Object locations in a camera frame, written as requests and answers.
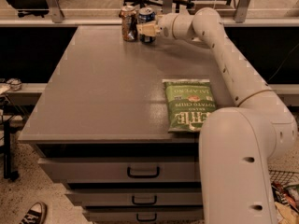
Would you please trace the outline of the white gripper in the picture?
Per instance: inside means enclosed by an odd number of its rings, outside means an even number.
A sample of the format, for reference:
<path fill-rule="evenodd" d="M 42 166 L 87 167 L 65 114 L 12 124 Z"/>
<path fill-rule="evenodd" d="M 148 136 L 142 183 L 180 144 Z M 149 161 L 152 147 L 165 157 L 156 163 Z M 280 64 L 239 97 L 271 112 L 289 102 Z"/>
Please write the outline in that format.
<path fill-rule="evenodd" d="M 177 13 L 168 13 L 156 15 L 156 21 L 139 23 L 136 29 L 140 35 L 146 36 L 162 36 L 168 39 L 174 39 L 173 27 Z"/>

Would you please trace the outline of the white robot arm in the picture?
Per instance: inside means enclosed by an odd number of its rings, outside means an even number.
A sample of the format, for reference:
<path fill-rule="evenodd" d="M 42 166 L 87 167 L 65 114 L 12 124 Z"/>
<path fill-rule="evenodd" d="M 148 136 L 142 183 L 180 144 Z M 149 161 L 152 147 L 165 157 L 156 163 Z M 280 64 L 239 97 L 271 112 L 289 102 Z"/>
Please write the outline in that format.
<path fill-rule="evenodd" d="M 233 106 L 213 112 L 200 131 L 205 224 L 278 224 L 268 161 L 295 144 L 297 123 L 287 106 L 230 40 L 215 9 L 169 13 L 137 30 L 205 42 L 233 98 Z"/>

